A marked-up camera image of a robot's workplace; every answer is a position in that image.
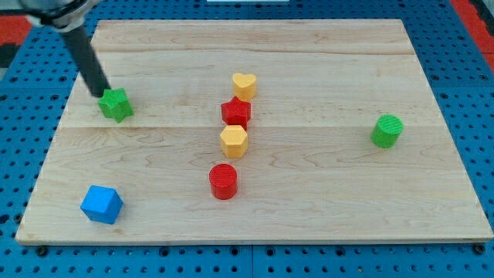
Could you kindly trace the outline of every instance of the cube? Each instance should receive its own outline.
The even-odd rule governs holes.
[[[114,224],[123,204],[115,189],[91,185],[80,209],[91,221]]]

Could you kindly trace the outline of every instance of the red surface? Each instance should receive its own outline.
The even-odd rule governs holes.
[[[233,97],[222,104],[223,121],[228,125],[241,125],[247,131],[247,122],[250,120],[251,106],[249,102]]]
[[[212,194],[221,200],[237,193],[237,171],[230,164],[218,164],[209,172]]]
[[[479,18],[477,9],[468,0],[451,0],[451,4],[455,7],[480,52],[484,54],[491,70],[494,71],[494,61],[490,55],[494,54],[494,37],[487,32],[486,23]]]
[[[31,23],[25,16],[0,15],[0,45],[14,43],[20,46],[29,30],[31,30]]]

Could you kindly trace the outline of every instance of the red cylinder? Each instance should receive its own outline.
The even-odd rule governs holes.
[[[218,199],[230,199],[237,193],[237,171],[230,164],[218,164],[209,172],[211,193]]]

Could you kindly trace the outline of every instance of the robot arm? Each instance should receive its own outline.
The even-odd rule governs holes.
[[[101,0],[18,0],[34,25],[50,25],[62,36],[91,95],[102,97],[110,84],[84,29],[84,16]]]

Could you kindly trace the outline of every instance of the blue pegboard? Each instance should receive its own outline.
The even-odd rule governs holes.
[[[447,1],[106,0],[100,19],[401,19],[494,225],[494,76]],[[474,276],[494,244],[414,246],[40,247],[13,239],[76,77],[58,34],[34,28],[0,81],[0,276]]]

